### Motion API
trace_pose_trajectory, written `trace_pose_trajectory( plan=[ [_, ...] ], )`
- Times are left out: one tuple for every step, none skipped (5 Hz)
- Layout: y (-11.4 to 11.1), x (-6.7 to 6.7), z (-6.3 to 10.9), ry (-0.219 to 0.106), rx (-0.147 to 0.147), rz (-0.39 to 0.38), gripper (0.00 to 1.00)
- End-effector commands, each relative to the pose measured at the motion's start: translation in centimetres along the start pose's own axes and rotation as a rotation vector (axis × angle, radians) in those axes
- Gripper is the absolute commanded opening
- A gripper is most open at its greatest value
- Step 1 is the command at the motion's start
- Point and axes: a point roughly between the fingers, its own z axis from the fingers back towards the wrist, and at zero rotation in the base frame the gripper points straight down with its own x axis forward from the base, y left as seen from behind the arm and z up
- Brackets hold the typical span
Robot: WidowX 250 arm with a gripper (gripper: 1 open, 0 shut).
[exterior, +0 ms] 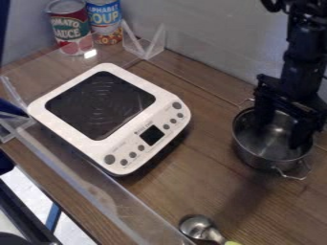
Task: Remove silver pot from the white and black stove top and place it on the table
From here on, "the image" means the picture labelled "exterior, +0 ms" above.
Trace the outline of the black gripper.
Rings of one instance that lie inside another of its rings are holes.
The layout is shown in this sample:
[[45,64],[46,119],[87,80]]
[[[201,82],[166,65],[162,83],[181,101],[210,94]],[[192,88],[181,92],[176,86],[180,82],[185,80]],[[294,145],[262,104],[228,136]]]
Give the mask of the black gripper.
[[272,121],[276,110],[288,114],[294,119],[288,145],[294,149],[322,130],[327,121],[327,102],[317,95],[327,59],[308,60],[285,54],[282,61],[278,78],[256,76],[253,119],[256,126],[262,127]]

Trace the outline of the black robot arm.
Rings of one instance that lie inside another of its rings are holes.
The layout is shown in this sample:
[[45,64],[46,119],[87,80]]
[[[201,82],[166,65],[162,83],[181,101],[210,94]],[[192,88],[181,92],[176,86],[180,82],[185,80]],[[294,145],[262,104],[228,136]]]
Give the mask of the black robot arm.
[[327,71],[327,0],[260,0],[269,12],[286,15],[282,71],[278,78],[257,75],[253,89],[254,126],[282,111],[294,119],[288,147],[312,139],[327,123],[327,101],[317,95]]

